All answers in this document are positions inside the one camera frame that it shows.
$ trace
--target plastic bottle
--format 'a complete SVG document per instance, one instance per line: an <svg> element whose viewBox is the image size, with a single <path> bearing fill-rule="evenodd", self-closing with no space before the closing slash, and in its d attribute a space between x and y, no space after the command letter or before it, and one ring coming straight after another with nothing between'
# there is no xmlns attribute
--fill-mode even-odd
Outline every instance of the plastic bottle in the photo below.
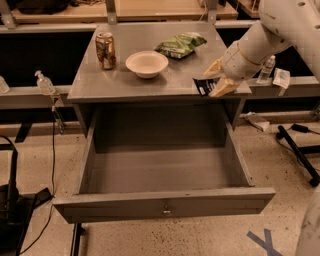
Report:
<svg viewBox="0 0 320 256"><path fill-rule="evenodd" d="M0 93L6 93L8 91L10 91L10 87L8 86L4 78L0 76Z"/></svg>
<svg viewBox="0 0 320 256"><path fill-rule="evenodd" d="M257 79L257 83L265 84L268 83L268 78L276 65L276 56L272 55L263 65L259 77Z"/></svg>
<svg viewBox="0 0 320 256"><path fill-rule="evenodd" d="M40 70L36 71L34 75L38 77L37 85L43 95L52 95L56 92L50 78L44 76Z"/></svg>

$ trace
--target chip bag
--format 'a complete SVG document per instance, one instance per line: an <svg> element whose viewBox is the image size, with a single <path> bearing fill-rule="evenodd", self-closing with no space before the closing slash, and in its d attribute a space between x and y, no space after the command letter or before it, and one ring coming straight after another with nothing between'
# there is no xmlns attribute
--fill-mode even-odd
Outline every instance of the chip bag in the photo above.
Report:
<svg viewBox="0 0 320 256"><path fill-rule="evenodd" d="M181 59L194 51L197 46L207 43L207 40L195 32L175 35L160 43L155 51L174 59Z"/></svg>

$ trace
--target white ceramic bowl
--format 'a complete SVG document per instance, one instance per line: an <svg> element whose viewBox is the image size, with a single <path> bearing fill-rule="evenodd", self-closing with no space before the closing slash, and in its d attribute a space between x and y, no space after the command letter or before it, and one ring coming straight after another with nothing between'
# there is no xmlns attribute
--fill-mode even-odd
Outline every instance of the white ceramic bowl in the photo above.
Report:
<svg viewBox="0 0 320 256"><path fill-rule="evenodd" d="M150 79L168 66L168 59L155 51L143 51L132 54L126 60L126 66L137 76Z"/></svg>

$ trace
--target soda can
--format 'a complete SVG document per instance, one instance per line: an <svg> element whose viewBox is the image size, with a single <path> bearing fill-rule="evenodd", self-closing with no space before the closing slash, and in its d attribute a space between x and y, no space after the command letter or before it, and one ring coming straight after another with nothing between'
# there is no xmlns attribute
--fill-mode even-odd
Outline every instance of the soda can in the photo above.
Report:
<svg viewBox="0 0 320 256"><path fill-rule="evenodd" d="M113 69L116 66L114 38L110 32L98 33L96 50L101 68Z"/></svg>

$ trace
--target speckled floor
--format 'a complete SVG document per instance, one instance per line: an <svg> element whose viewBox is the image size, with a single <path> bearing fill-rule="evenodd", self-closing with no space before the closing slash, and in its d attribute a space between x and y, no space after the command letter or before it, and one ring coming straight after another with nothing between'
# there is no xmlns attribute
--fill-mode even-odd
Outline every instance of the speckled floor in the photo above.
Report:
<svg viewBox="0 0 320 256"><path fill-rule="evenodd" d="M320 124L307 123L320 131ZM259 215L219 216L182 219L123 221L83 224L80 254L133 255L267 255L265 249L247 235L265 240L270 230L273 247L282 255L294 255L300 227L309 199L313 194L309 174L296 157L275 140L273 124L266 132L250 125L237 127L235 134L257 187L274 187L276 195ZM0 134L14 140L15 126L0 126ZM320 136L290 131L299 145L320 144ZM69 123L64 135L55 136L56 197L75 192L85 138L77 123ZM20 194L35 193L51 186L52 127L34 125L24 143L16 144L19 152L17 184ZM8 155L1 153L0 184L7 183ZM320 156L311 157L320 168ZM23 249L32 243L47 222L51 202L37 208L27 231ZM41 238L24 255L70 255L73 225L54 209L52 219Z"/></svg>

